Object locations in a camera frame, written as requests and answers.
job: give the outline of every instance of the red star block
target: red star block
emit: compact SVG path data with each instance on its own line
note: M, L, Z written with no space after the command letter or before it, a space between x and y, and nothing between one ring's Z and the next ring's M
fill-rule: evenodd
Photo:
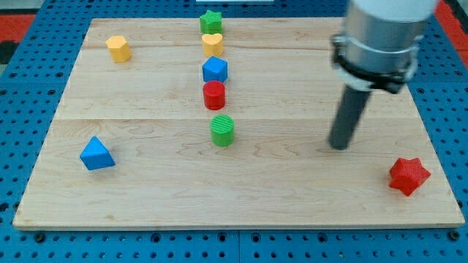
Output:
M390 174L393 179L389 186L399 189L407 197L431 176L431 173L423 167L419 158L411 160L399 158L390 169Z

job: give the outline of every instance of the blue pegboard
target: blue pegboard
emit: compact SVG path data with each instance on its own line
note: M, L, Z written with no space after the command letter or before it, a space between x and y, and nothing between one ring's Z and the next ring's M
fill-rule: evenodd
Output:
M193 0L46 0L0 78L0 262L466 262L460 229L19 232L15 209L92 18L337 17L345 0L196 6ZM467 70L435 18L409 89L468 215Z

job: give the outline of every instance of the red surface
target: red surface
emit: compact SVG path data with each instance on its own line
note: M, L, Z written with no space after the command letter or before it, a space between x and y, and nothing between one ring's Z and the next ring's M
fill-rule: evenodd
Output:
M461 60L468 67L468 35L461 29L461 24L452 13L452 9L444 1L441 1L436 8L435 15L445 33L458 51Z
M224 84L218 80L208 81L203 86L203 99L209 110L222 109L226 103Z
M36 15L0 15L0 42L20 43Z
M419 158L411 160L399 158L390 169L390 175L392 176L390 187L399 189L408 197L426 182L431 173L423 167Z

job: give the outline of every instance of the triangular prism block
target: triangular prism block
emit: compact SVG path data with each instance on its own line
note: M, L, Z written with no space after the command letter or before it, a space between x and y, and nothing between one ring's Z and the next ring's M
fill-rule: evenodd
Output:
M109 150L94 136L80 154L80 159L88 170L106 168L116 165Z

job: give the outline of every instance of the toy block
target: toy block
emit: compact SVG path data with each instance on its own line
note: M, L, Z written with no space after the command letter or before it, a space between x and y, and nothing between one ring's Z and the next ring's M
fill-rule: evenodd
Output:
M203 81L227 79L227 62L215 56L210 57L202 66Z
M419 158L406 160L399 158L390 169L391 188L399 189L407 197L420 187L431 173L423 167Z
M80 154L80 159L88 170L106 168L116 165L107 148L94 136Z
M227 115L218 115L211 120L211 141L226 147L234 141L234 121Z
M221 56L223 49L221 34L204 34L202 35L203 52L208 58L211 56Z
M204 15L200 16L200 30L204 34L222 34L221 12L208 10Z
M221 81L210 80L203 86L203 100L209 110L220 110L226 103L225 86Z
M105 44L114 62L125 62L132 56L129 43L123 36L112 36L106 40Z

